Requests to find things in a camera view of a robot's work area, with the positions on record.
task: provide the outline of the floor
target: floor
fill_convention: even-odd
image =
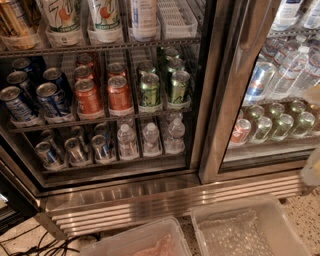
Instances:
[[[288,198],[285,201],[281,201],[281,203],[297,234],[301,237],[301,240],[306,244],[312,255],[320,256],[320,188],[315,189],[309,195]],[[201,254],[194,236],[190,218],[181,217],[178,218],[178,220],[193,256],[200,256]],[[102,232],[97,234],[96,237],[84,236],[74,240],[71,239],[66,243],[65,241],[55,241],[50,234],[46,233],[43,227],[38,226],[38,223],[34,219],[30,219],[0,236],[0,256],[75,256],[79,255],[79,251],[83,248],[96,242],[98,236],[104,239],[121,231],[123,230]],[[61,246],[67,247],[68,249],[64,251],[61,249]]]

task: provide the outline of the orange can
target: orange can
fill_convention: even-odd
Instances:
[[[124,77],[111,77],[108,80],[107,92],[110,109],[126,110],[132,107],[129,85]]]
[[[102,110],[99,90],[90,79],[83,79],[75,84],[75,95],[82,114],[95,114]]]

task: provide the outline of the soda can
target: soda can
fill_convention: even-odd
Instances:
[[[264,108],[260,105],[252,105],[247,108],[246,118],[250,121],[258,120],[264,115]]]
[[[35,29],[29,22],[27,14],[23,9],[21,1],[19,0],[3,0],[0,2],[0,16],[2,18],[2,25],[4,30],[7,31],[9,37],[24,37],[35,34]],[[19,50],[31,49],[35,44],[24,43],[21,45],[14,45]]]
[[[43,73],[46,81],[54,83],[65,93],[66,101],[69,106],[72,104],[73,92],[66,75],[59,68],[49,68]]]
[[[71,113],[64,92],[57,85],[44,83],[37,88],[36,93],[47,117],[62,117]]]
[[[64,149],[56,142],[56,133],[54,130],[47,129],[40,134],[41,141],[47,141],[51,144],[52,148],[57,152],[60,159],[64,159]]]
[[[315,117],[309,112],[302,112],[295,119],[294,125],[290,130],[290,136],[294,138],[304,137],[315,122]]]
[[[148,73],[155,74],[156,67],[153,65],[151,61],[148,60],[140,62],[137,67],[138,81],[141,81],[141,77]]]
[[[54,150],[52,145],[48,141],[40,142],[36,147],[35,151],[40,159],[45,163],[47,166],[53,165],[61,165],[62,161],[59,158],[59,155]]]
[[[101,159],[110,159],[111,150],[108,146],[107,139],[103,135],[96,135],[91,140],[92,148],[95,152],[95,158],[98,160]]]
[[[251,123],[246,119],[239,119],[233,128],[230,142],[235,144],[245,143],[251,130]]]
[[[139,84],[139,105],[155,107],[160,104],[160,84],[156,74],[145,74]]]
[[[107,66],[107,77],[110,79],[114,76],[127,77],[126,67],[121,63],[111,63]]]
[[[285,111],[285,107],[280,103],[272,103],[267,107],[267,116],[270,119],[277,119],[283,114]]]
[[[263,116],[255,120],[249,135],[251,143],[260,144],[267,140],[268,134],[272,128],[272,121],[269,117]]]
[[[300,100],[294,100],[288,104],[288,108],[288,114],[293,118],[296,118],[299,114],[306,110],[307,106]]]
[[[14,120],[28,122],[37,118],[36,113],[28,106],[27,100],[19,87],[9,86],[0,91],[0,100],[8,109]]]
[[[71,128],[71,134],[73,138],[78,138],[85,152],[89,153],[89,140],[86,136],[85,130],[82,126],[74,126]]]
[[[64,143],[64,147],[70,154],[72,163],[83,163],[88,160],[88,156],[82,148],[78,138],[70,138]]]
[[[276,67],[273,64],[257,61],[246,91],[245,100],[252,102],[256,100],[257,96],[261,96],[275,72]]]
[[[67,33],[79,29],[80,22],[75,8],[77,0],[44,0],[43,11],[52,32]]]
[[[15,71],[8,75],[7,82],[10,85],[15,85],[19,87],[24,97],[27,100],[29,106],[34,110],[34,112],[39,111],[39,105],[37,102],[37,94],[34,85],[28,77],[28,74],[24,71]]]
[[[292,128],[294,120],[288,114],[281,114],[278,118],[273,120],[272,129],[270,131],[270,139],[273,141],[284,140]]]
[[[113,110],[125,110],[132,107],[127,79],[114,76],[108,80],[109,107]]]
[[[82,114],[95,114],[103,109],[99,90],[92,80],[78,81],[75,84],[75,94]]]
[[[184,103],[187,100],[190,86],[190,75],[186,71],[176,71],[172,74],[171,83],[169,84],[168,101],[173,104]]]

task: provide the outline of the plastic bottle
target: plastic bottle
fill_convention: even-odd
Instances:
[[[180,118],[175,118],[168,126],[167,151],[180,153],[184,149],[185,126]]]
[[[317,85],[320,82],[320,52],[313,54],[305,68],[293,82],[290,95],[301,97],[303,91]]]
[[[159,129],[154,123],[148,123],[143,131],[144,152],[155,153],[159,151]]]
[[[137,135],[129,125],[122,124],[117,137],[122,157],[134,157],[138,154]]]
[[[307,64],[308,52],[309,47],[302,45],[285,58],[267,87],[266,99],[280,100],[289,95],[294,80]]]
[[[279,48],[279,51],[272,59],[272,64],[275,65],[277,68],[280,67],[284,61],[284,59],[293,54],[293,52],[298,51],[299,47],[305,42],[307,39],[304,35],[297,35],[295,39],[287,41],[283,47]]]

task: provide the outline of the can lid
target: can lid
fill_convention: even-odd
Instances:
[[[8,75],[7,81],[9,84],[19,84],[26,80],[28,74],[24,71],[15,71]]]
[[[10,101],[19,96],[21,89],[16,86],[9,86],[1,90],[0,92],[0,100],[2,101]]]
[[[127,79],[123,76],[113,76],[108,80],[108,85],[113,88],[121,88],[127,84]]]
[[[23,69],[31,64],[31,60],[28,58],[18,58],[12,62],[12,67],[14,69]]]
[[[91,79],[83,79],[75,84],[76,91],[88,92],[94,87],[94,82]]]
[[[59,68],[48,68],[43,72],[43,78],[51,81],[58,79],[62,75],[62,71]]]
[[[58,87],[54,83],[44,83],[37,88],[36,93],[40,97],[49,97],[55,94],[57,90]]]

